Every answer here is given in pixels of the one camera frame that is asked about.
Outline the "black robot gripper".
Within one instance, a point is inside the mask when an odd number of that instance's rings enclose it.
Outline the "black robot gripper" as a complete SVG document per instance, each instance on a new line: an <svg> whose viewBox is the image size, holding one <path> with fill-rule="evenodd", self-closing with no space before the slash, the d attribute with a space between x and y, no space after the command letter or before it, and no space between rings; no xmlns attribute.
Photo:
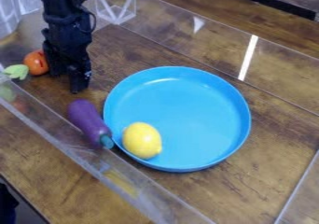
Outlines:
<svg viewBox="0 0 319 224"><path fill-rule="evenodd" d="M86 48L92 41L90 12L83 7L86 0L42 0L44 6L43 51L50 74L66 73L70 91L78 93L88 88L91 63Z"/></svg>

